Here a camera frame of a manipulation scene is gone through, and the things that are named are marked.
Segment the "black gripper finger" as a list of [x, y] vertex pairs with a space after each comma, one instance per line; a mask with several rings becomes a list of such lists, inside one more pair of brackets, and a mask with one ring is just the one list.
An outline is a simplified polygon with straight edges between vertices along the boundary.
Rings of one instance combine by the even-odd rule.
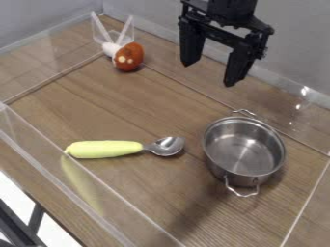
[[239, 42], [229, 53], [225, 73], [224, 86], [233, 87], [244, 79], [245, 74], [257, 58], [259, 44], [251, 42]]
[[178, 21], [180, 61], [186, 67], [201, 57], [204, 35], [200, 28], [186, 19]]

